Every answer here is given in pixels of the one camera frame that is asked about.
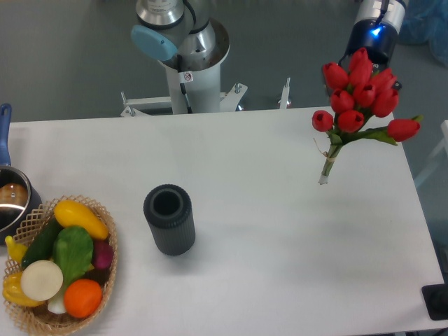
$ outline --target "woven basket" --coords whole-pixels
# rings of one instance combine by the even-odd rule
[[[79,319],[65,314],[53,314],[47,310],[47,304],[41,306],[28,308],[22,307],[17,304],[4,301],[6,306],[6,312],[13,320],[15,326],[21,331],[24,331],[30,335],[57,335],[64,336],[74,333],[81,328],[84,328],[90,324],[106,306],[107,301],[112,293],[113,283],[115,282],[118,250],[117,250],[117,233],[115,224],[110,213],[97,201],[84,197],[84,196],[63,196],[60,199],[54,199],[51,202],[41,204],[38,209],[33,210],[22,221],[20,227],[14,236],[17,243],[29,246],[35,236],[41,231],[41,229],[48,223],[48,220],[53,217],[53,209],[55,205],[61,200],[74,200],[88,206],[109,229],[109,238],[107,242],[113,248],[113,261],[109,268],[109,271],[90,271],[86,274],[86,278],[98,281],[103,290],[103,300],[97,310],[87,318]],[[6,278],[10,274],[20,272],[22,269],[20,266],[8,257],[6,261],[5,276]]]

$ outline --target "yellow pepper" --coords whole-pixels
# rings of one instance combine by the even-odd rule
[[[109,236],[106,224],[84,204],[71,199],[60,201],[55,206],[56,221],[64,228],[81,226],[93,239],[105,240]]]
[[[3,297],[5,300],[25,307],[42,305],[45,301],[32,300],[22,292],[22,287],[20,286],[21,279],[22,273],[18,272],[3,280]]]
[[[22,258],[25,255],[25,252],[27,252],[27,247],[23,244],[18,244],[14,241],[14,238],[11,236],[7,236],[5,238],[6,246],[8,247],[8,254],[17,263],[22,262]]]

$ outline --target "orange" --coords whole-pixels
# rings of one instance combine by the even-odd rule
[[[64,305],[67,313],[83,319],[97,310],[102,298],[103,292],[96,281],[80,279],[67,288],[64,294]]]

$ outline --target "tulip bouquet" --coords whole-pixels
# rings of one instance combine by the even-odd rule
[[[374,139],[397,146],[397,142],[413,137],[420,129],[418,115],[412,119],[395,119],[385,127],[361,129],[372,117],[384,118],[398,105],[398,91],[394,89],[396,77],[387,68],[372,71],[373,63],[367,50],[356,51],[350,61],[348,72],[331,62],[323,66],[327,86],[333,90],[330,105],[335,116],[327,111],[316,111],[313,127],[325,132],[330,139],[320,184],[328,182],[328,175],[342,147],[359,139]]]

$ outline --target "saucepan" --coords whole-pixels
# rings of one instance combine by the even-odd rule
[[[4,245],[6,236],[13,236],[27,214],[42,201],[27,176],[11,166],[8,150],[11,105],[1,105],[0,111],[0,245]]]

